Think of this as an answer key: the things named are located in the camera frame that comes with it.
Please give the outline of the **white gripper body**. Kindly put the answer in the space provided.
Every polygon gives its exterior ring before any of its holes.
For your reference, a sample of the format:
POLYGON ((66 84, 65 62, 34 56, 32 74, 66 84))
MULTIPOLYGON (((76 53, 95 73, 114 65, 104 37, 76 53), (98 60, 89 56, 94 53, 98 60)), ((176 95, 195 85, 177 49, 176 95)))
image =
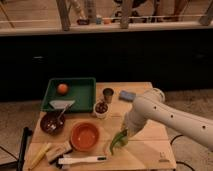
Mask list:
POLYGON ((127 130, 128 136, 136 135, 145 125, 146 119, 135 111, 129 111, 124 116, 123 128, 127 130))

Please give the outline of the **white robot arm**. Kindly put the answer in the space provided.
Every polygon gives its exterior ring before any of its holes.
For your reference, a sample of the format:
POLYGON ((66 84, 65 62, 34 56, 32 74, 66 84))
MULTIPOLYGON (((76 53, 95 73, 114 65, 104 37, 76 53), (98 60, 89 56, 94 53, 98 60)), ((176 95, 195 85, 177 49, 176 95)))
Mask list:
POLYGON ((164 124, 213 151, 213 120, 177 110, 165 104, 165 94, 152 88, 137 95, 129 112, 124 115, 122 128, 129 136, 140 132, 147 121, 164 124))

